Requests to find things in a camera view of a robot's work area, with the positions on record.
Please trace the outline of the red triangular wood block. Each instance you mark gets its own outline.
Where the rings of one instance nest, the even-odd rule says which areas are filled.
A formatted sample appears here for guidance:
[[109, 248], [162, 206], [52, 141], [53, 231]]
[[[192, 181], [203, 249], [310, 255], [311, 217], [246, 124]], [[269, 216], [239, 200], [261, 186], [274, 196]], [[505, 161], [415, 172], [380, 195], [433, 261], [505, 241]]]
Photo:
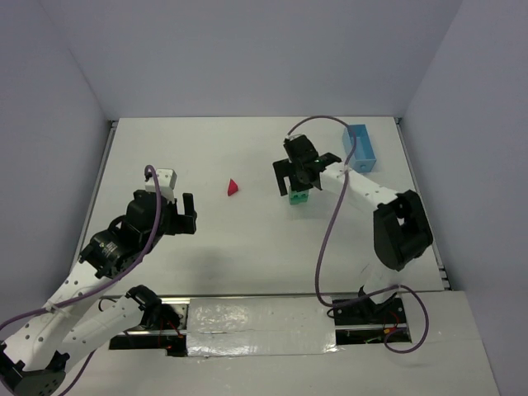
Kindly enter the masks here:
[[235, 193], [238, 192], [238, 184], [233, 180], [229, 180], [228, 189], [227, 189], [227, 196], [232, 196]]

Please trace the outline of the blue plastic box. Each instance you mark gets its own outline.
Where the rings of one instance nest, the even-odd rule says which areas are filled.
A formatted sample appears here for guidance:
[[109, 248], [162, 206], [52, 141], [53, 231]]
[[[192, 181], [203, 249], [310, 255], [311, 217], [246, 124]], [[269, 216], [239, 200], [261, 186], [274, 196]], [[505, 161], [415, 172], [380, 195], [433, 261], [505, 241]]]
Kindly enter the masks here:
[[368, 173], [374, 169], [377, 158], [366, 125], [348, 125], [343, 131], [342, 143], [346, 155], [349, 155], [353, 145], [356, 146], [349, 161], [353, 170]]

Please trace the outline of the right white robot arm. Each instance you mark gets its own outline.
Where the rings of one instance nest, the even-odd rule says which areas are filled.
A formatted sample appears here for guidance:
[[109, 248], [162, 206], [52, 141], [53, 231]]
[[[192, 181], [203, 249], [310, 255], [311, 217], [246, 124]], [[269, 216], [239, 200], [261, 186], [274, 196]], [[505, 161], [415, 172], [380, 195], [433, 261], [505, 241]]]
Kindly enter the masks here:
[[354, 169], [356, 149], [360, 144], [360, 140], [352, 136], [350, 152], [346, 159], [340, 159], [334, 153], [319, 153], [303, 134], [287, 137], [284, 140], [287, 157], [274, 162], [273, 169], [283, 196], [316, 188], [336, 193], [337, 208], [347, 202], [371, 213], [377, 260], [357, 297], [341, 303], [324, 299], [320, 275], [325, 247], [319, 250], [314, 277], [315, 294], [321, 305], [333, 312], [355, 305], [369, 317], [385, 309], [403, 288], [400, 272], [432, 245], [433, 236], [422, 200], [415, 191], [397, 192]]

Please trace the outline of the light green rectangular block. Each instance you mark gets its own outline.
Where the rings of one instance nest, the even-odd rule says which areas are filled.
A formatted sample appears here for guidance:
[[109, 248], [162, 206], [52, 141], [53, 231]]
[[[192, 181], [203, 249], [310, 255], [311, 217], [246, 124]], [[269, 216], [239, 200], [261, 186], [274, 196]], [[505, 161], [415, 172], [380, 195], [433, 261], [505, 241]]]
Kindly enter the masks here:
[[294, 196], [307, 196], [309, 197], [309, 190], [304, 191], [294, 191], [292, 189], [289, 190], [289, 198]]

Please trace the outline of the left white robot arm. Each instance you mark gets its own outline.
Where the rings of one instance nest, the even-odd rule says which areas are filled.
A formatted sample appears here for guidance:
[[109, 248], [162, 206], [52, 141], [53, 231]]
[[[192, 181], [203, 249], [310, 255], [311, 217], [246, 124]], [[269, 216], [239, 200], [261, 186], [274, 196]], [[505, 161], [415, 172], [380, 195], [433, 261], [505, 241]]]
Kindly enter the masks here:
[[84, 356], [121, 332], [166, 324], [178, 330], [182, 315], [151, 289], [137, 285], [96, 316], [84, 316], [119, 276], [149, 254], [165, 235], [194, 234], [191, 193], [174, 200], [137, 190], [125, 214], [95, 233], [67, 279], [45, 306], [24, 315], [26, 324], [1, 343], [1, 381], [13, 395], [51, 395]]

